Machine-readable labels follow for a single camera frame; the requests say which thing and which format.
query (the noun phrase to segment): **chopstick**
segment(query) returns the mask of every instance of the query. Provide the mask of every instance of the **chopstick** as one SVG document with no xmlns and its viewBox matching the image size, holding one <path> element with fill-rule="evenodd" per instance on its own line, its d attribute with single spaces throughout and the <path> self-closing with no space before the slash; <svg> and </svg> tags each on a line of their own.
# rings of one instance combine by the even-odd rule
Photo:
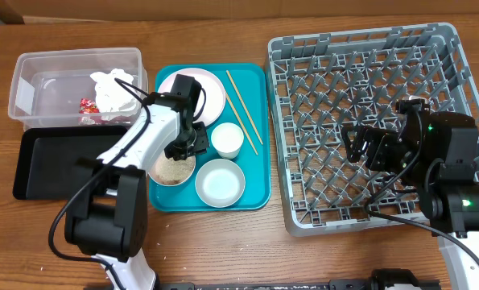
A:
<svg viewBox="0 0 479 290">
<path fill-rule="evenodd" d="M 248 119 L 250 120 L 250 123 L 252 124 L 252 127 L 254 128 L 255 134 L 257 134 L 258 140 L 261 142 L 261 145 L 264 145 L 262 143 L 261 135 L 258 133 L 257 127 L 254 124 L 254 120 L 252 120 L 252 117 L 250 116 L 250 112 L 248 112 L 245 102 L 242 100 L 241 94 L 239 93 L 239 90 L 237 89 L 236 83 L 233 81 L 232 75 L 230 75 L 230 72 L 228 70 L 226 71 L 226 74 L 229 75 L 230 82 L 232 83 L 233 88 L 236 90 L 237 96 L 239 97 L 239 101 L 241 101 L 242 107 L 245 109 L 246 115 L 248 116 Z"/>
<path fill-rule="evenodd" d="M 250 138 L 250 136 L 248 135 L 248 131 L 246 130 L 245 125 L 242 124 L 241 118 L 239 118 L 239 114 L 237 114 L 236 108 L 233 106 L 232 101 L 230 101 L 229 95 L 225 93 L 225 96 L 226 96 L 226 100 L 229 101 L 230 107 L 232 107 L 232 111 L 236 115 L 236 118 L 239 121 L 239 124 L 241 125 L 242 130 L 245 132 L 245 135 L 248 138 L 248 141 L 250 141 L 250 145 L 254 149 L 255 155 L 258 155 L 257 150 L 255 149 L 255 145 L 252 142 L 252 139 Z"/>
</svg>

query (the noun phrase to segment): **dish rack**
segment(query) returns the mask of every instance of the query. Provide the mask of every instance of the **dish rack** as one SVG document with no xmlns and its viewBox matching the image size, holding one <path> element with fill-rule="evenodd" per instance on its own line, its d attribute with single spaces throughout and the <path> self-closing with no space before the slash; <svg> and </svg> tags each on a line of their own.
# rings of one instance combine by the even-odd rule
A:
<svg viewBox="0 0 479 290">
<path fill-rule="evenodd" d="M 266 78 L 287 231 L 306 236 L 357 231 L 397 222 L 368 217 L 362 205 L 387 172 L 362 156 L 346 159 L 344 125 L 399 130 L 393 104 L 417 96 L 432 111 L 471 115 L 479 127 L 479 94 L 459 35 L 449 23 L 286 36 L 268 44 Z M 479 143 L 476 181 L 479 181 Z M 404 189 L 397 182 L 392 189 Z M 387 190 L 381 213 L 417 222 L 415 193 Z"/>
</svg>

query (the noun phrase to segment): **blue tray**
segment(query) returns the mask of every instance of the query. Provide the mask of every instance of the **blue tray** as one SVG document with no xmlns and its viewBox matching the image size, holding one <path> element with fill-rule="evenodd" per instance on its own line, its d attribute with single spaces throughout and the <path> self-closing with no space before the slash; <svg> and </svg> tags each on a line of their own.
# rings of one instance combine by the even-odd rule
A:
<svg viewBox="0 0 479 290">
<path fill-rule="evenodd" d="M 214 210 L 248 210 L 260 209 L 271 196 L 270 174 L 270 135 L 268 127 L 268 106 L 266 96 L 266 83 L 264 72 L 256 64 L 181 64 L 170 65 L 157 74 L 155 78 L 155 91 L 170 74 L 182 68 L 202 68 L 215 74 L 225 87 L 230 100 L 236 107 L 248 134 L 258 151 L 255 155 L 250 143 L 245 138 L 239 155 L 233 160 L 245 173 L 246 188 L 241 199 L 234 205 L 224 209 L 216 209 L 206 205 L 196 194 L 195 179 L 200 168 L 210 160 L 220 158 L 212 143 L 207 153 L 196 157 L 196 169 L 188 181 L 179 186 L 162 186 L 150 179 L 150 202 L 158 210 L 163 212 L 196 212 Z M 243 101 L 250 112 L 255 126 L 261 135 L 264 145 L 258 141 L 254 129 L 242 108 L 232 83 L 226 74 L 226 70 L 232 74 L 237 89 L 243 97 Z M 223 113 L 218 120 L 207 128 L 207 135 L 213 133 L 214 128 L 224 122 L 232 122 L 239 125 L 228 102 L 225 104 Z"/>
</svg>

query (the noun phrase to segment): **wooden table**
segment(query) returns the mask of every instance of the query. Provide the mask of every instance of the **wooden table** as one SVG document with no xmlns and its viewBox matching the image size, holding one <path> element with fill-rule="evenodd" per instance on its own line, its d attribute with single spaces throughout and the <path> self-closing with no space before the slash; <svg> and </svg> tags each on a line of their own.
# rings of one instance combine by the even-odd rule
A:
<svg viewBox="0 0 479 290">
<path fill-rule="evenodd" d="M 136 47 L 153 88 L 155 74 L 169 64 L 252 62 L 263 66 L 267 43 L 276 36 L 432 22 L 456 26 L 479 89 L 479 15 L 0 27 L 0 289 L 80 289 L 108 282 L 98 265 L 64 261 L 49 251 L 47 231 L 63 202 L 12 197 L 23 126 L 8 118 L 7 103 L 21 53 Z M 450 289 L 437 241 L 423 230 L 394 226 L 309 238 L 290 236 L 283 223 L 272 128 L 270 138 L 273 194 L 265 208 L 166 214 L 148 206 L 144 249 L 162 281 L 311 282 L 365 278 L 375 268 L 401 267 L 411 269 L 419 279 L 441 279 L 444 289 Z M 60 249 L 77 254 L 61 232 L 56 235 Z"/>
</svg>

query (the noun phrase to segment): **transparent container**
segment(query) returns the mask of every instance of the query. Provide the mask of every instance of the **transparent container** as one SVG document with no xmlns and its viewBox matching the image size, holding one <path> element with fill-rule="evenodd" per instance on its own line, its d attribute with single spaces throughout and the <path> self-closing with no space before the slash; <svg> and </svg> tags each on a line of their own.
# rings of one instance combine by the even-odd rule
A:
<svg viewBox="0 0 479 290">
<path fill-rule="evenodd" d="M 115 68 L 134 76 L 133 85 L 148 91 L 147 72 L 137 48 L 24 53 L 15 65 L 8 116 L 23 122 L 25 128 L 82 126 L 83 117 L 103 119 L 99 123 L 105 125 L 131 124 L 139 115 L 139 103 L 126 112 L 79 113 L 82 98 L 94 101 L 96 97 L 96 82 L 90 75 Z"/>
</svg>

